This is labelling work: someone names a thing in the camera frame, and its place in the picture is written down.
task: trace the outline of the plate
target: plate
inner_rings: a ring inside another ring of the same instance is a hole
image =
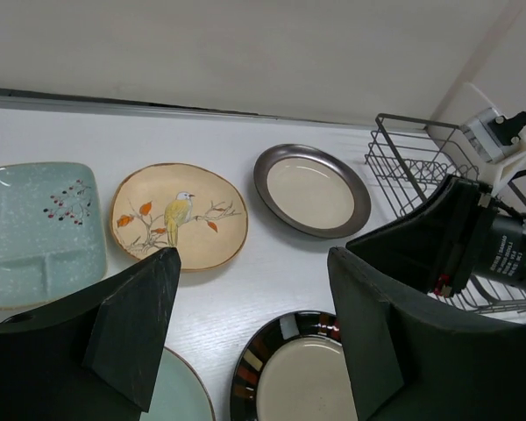
[[[337,318],[288,313],[245,348],[231,386],[231,421],[356,421]]]
[[[0,167],[0,309],[100,281],[107,257],[96,180],[69,162]]]
[[[165,348],[150,404],[140,421],[216,421],[212,402],[195,370]]]
[[[121,183],[110,226],[116,242],[134,258],[176,246],[181,270],[198,271],[239,253],[247,236],[247,209],[221,176],[188,164],[157,164]]]
[[[267,149],[255,163],[253,179],[275,215],[316,237],[348,237],[370,217],[370,195],[360,177],[342,161],[310,146]]]

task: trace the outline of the white table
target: white table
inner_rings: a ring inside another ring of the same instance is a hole
[[[31,103],[22,106],[36,108]],[[51,109],[63,108],[53,104]],[[128,114],[124,109],[119,112]],[[146,115],[0,109],[0,166],[32,161],[78,161],[90,166],[106,227],[118,184],[131,172],[156,162],[195,164],[238,188],[250,217],[245,247],[222,268],[181,275],[166,341],[201,376],[217,419],[227,420],[232,371],[250,337],[288,311],[334,311],[326,257],[330,247],[346,242],[300,233],[267,209],[252,183],[259,154],[273,145],[300,143],[345,161],[363,178],[372,197],[372,215],[360,233],[385,224],[393,214],[364,163],[369,130],[263,118]],[[109,230],[106,236],[110,276],[133,260],[117,248]],[[0,311],[0,321],[11,314]]]

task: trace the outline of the metal wire basket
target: metal wire basket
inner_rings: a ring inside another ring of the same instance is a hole
[[[416,134],[389,131],[389,120],[399,126],[411,124]],[[391,114],[379,114],[376,124],[378,129],[371,132],[373,141],[368,144],[366,164],[372,169],[396,218],[407,215],[424,202],[447,174],[477,180],[479,169],[462,147],[451,140],[459,129],[457,125]],[[444,137],[430,137],[427,131],[431,128],[444,132]],[[514,183],[509,186],[526,206],[526,197]],[[474,275],[466,288],[452,298],[432,296],[462,310],[479,313],[526,311],[526,291]]]

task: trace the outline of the light blue divided plate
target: light blue divided plate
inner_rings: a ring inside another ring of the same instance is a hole
[[[100,281],[107,257],[91,169],[0,168],[0,309],[46,303]]]
[[[150,411],[140,421],[214,421],[209,395],[193,368],[164,349]]]

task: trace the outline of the black camera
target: black camera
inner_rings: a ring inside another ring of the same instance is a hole
[[[485,183],[447,175],[422,205],[347,249],[424,293],[453,296],[471,274],[526,290],[526,215],[490,192]]]

